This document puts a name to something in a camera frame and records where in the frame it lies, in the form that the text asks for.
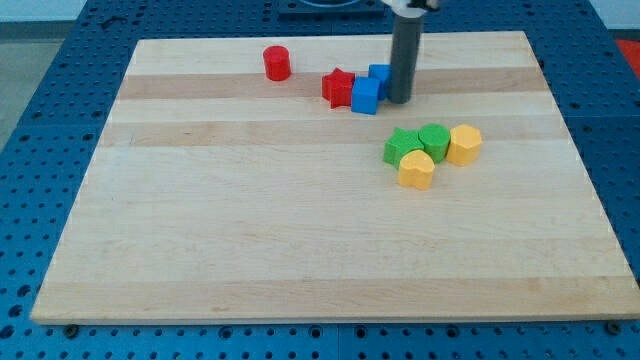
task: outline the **red star-shaped block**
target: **red star-shaped block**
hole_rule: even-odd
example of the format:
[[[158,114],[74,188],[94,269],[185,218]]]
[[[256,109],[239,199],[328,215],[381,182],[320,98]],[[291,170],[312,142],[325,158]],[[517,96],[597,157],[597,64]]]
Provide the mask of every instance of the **red star-shaped block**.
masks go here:
[[[355,79],[355,73],[344,72],[338,68],[322,77],[322,97],[329,100],[332,109],[351,106],[351,90]]]

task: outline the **toy block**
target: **toy block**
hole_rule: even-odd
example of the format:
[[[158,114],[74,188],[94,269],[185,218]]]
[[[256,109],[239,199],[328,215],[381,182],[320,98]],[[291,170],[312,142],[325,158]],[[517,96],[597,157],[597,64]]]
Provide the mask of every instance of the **toy block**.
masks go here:
[[[351,92],[351,111],[375,115],[378,111],[378,89],[380,80],[357,77]]]
[[[424,152],[431,156],[434,163],[439,164],[444,160],[451,140],[449,129],[438,124],[428,124],[418,131],[418,136],[424,144]]]
[[[331,74],[322,77],[322,97],[329,100],[331,108],[351,106],[351,92],[355,73],[335,68]]]
[[[291,76],[289,50],[284,46],[269,46],[263,53],[264,67],[267,78],[273,81],[283,81]]]
[[[450,134],[447,161],[458,166],[466,166],[476,161],[482,147],[480,130],[469,125],[460,125],[451,129]]]
[[[369,65],[369,77],[380,80],[378,88],[378,100],[382,101],[387,98],[387,86],[389,86],[389,78],[391,77],[391,65],[387,64],[371,64]]]
[[[393,136],[384,144],[383,160],[396,169],[400,166],[402,157],[413,150],[422,150],[424,145],[418,138],[417,130],[393,129]]]
[[[398,184],[427,190],[431,186],[435,168],[436,165],[427,153],[422,150],[411,151],[400,160]]]

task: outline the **yellow octagonal block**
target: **yellow octagonal block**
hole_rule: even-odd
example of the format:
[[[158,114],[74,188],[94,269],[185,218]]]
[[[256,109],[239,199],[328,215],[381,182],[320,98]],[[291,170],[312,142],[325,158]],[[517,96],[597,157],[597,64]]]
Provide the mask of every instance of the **yellow octagonal block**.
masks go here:
[[[427,190],[431,186],[435,168],[436,165],[427,153],[422,150],[411,151],[400,160],[398,184]]]
[[[459,125],[451,129],[450,133],[447,161],[458,166],[466,166],[476,161],[482,147],[480,130],[469,125]]]

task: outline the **blue pegboard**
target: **blue pegboard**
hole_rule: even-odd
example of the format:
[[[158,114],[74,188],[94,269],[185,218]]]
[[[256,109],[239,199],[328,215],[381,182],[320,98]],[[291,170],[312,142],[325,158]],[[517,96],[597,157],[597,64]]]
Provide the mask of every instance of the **blue pegboard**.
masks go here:
[[[639,84],[591,5],[442,3],[426,31],[525,31],[640,277]],[[268,0],[89,0],[0,155],[0,359],[640,358],[638,321],[81,327],[69,339],[63,327],[28,319],[139,39],[389,33],[391,25],[388,10],[283,20]]]

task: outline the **red cylinder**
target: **red cylinder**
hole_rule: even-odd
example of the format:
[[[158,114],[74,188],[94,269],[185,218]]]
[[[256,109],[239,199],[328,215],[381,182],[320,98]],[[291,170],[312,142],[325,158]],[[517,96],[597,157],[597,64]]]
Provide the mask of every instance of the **red cylinder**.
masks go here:
[[[273,81],[286,80],[291,75],[289,50],[284,46],[269,46],[263,53],[267,78]]]

